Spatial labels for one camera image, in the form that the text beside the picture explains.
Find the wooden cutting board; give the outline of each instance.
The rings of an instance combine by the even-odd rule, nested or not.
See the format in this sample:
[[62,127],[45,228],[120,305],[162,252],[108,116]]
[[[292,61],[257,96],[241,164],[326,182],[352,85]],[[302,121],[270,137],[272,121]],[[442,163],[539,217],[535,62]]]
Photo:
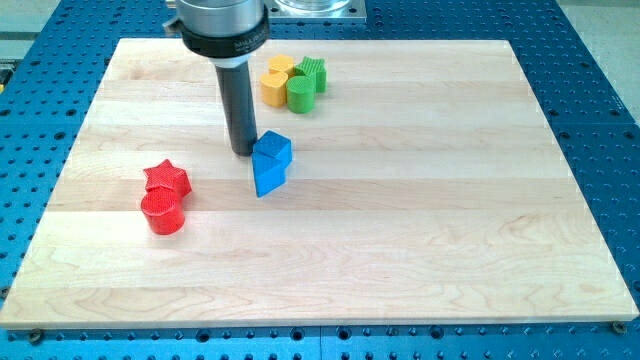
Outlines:
[[[1,324],[158,328],[630,320],[638,310],[504,41],[269,41],[326,59],[296,115],[288,182],[255,196],[213,66],[125,39],[42,218]],[[254,97],[259,99],[258,87]],[[194,192],[152,234],[142,169]]]

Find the yellow block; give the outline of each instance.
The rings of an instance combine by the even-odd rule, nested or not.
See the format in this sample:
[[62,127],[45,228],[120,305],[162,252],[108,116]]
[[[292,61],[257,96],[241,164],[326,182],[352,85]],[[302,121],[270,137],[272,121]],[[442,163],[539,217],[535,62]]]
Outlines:
[[295,76],[295,63],[293,58],[287,55],[276,55],[269,59],[269,72],[271,74],[277,72],[283,72],[289,75],[289,77]]
[[289,75],[280,71],[262,75],[260,77],[262,101],[273,107],[280,107],[286,104],[287,80],[289,80]]

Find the green block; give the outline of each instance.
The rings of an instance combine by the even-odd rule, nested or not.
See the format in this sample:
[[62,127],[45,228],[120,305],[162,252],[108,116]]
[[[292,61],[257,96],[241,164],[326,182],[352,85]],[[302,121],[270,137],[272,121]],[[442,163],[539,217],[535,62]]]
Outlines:
[[327,70],[324,67],[324,59],[312,59],[304,57],[302,63],[295,67],[296,76],[308,76],[313,80],[316,92],[327,91]]
[[306,114],[315,106],[315,83],[307,76],[294,76],[287,81],[287,106],[296,114]]

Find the blue pentagon block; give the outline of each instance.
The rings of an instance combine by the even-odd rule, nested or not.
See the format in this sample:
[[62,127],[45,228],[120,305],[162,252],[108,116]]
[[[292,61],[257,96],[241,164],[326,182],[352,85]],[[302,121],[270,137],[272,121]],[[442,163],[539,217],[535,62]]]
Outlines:
[[253,152],[278,159],[282,161],[285,168],[293,160],[291,140],[271,130],[262,135],[260,140],[253,145]]
[[256,184],[256,195],[263,197],[284,184],[285,166],[282,161],[254,152],[251,155],[253,164],[253,181]]

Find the wood grain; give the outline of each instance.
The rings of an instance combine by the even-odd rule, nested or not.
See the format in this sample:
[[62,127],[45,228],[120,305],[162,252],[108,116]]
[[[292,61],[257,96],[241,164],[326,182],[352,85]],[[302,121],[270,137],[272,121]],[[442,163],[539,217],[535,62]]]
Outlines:
[[[638,310],[504,41],[270,41],[326,59],[310,114],[256,101],[294,142],[255,197],[210,63],[125,39],[52,194],[0,324],[158,328],[630,320]],[[152,234],[142,169],[194,192]]]

